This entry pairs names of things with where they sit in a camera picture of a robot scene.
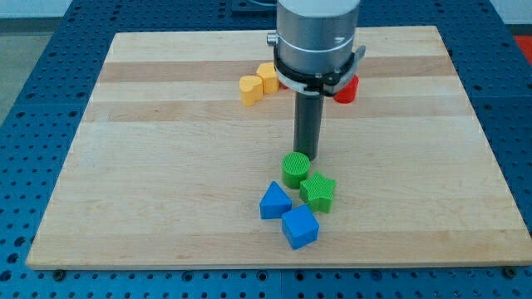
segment toy block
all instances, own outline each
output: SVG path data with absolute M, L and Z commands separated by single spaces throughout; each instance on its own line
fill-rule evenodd
M 341 104 L 353 103 L 357 97 L 358 81 L 358 76 L 355 75 L 341 91 L 334 95 L 334 100 Z
M 240 78 L 240 97 L 246 107 L 255 105 L 263 98 L 263 80 L 258 76 L 243 76 Z
M 274 93 L 279 90 L 279 80 L 273 62 L 261 63 L 257 69 L 257 76 L 263 79 L 264 93 Z
M 281 229 L 292 249 L 318 240 L 319 223 L 306 204 L 284 213 L 281 219 Z
M 260 201 L 259 207 L 261 219 L 281 218 L 283 213 L 292 208 L 292 199 L 277 183 L 272 182 Z
M 301 182 L 299 197 L 308 204 L 313 212 L 329 213 L 333 205 L 335 188 L 336 181 L 334 179 L 326 178 L 316 172 L 311 179 L 305 179 Z
M 307 155 L 292 152 L 283 158 L 283 183 L 291 189 L 299 189 L 301 181 L 307 178 L 310 160 Z

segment blue triangular prism block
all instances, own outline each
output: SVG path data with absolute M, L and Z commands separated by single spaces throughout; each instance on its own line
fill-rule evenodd
M 272 182 L 260 201 L 259 207 L 261 219 L 281 218 L 283 213 L 292 208 L 292 199 L 276 182 Z

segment wood grain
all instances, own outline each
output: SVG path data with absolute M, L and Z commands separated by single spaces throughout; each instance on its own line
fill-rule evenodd
M 357 29 L 357 100 L 327 99 L 337 180 L 293 251 L 259 200 L 293 146 L 293 92 L 239 102 L 265 32 L 115 36 L 27 258 L 35 269 L 532 263 L 532 240 L 434 27 Z M 297 190 L 287 190 L 294 205 Z

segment metal cylinder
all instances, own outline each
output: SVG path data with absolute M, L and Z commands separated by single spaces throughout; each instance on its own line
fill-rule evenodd
M 352 53 L 360 0 L 278 0 L 279 60 L 303 74 L 339 70 Z
M 312 161 L 318 154 L 319 130 L 322 124 L 323 96 L 296 93 L 293 151 Z

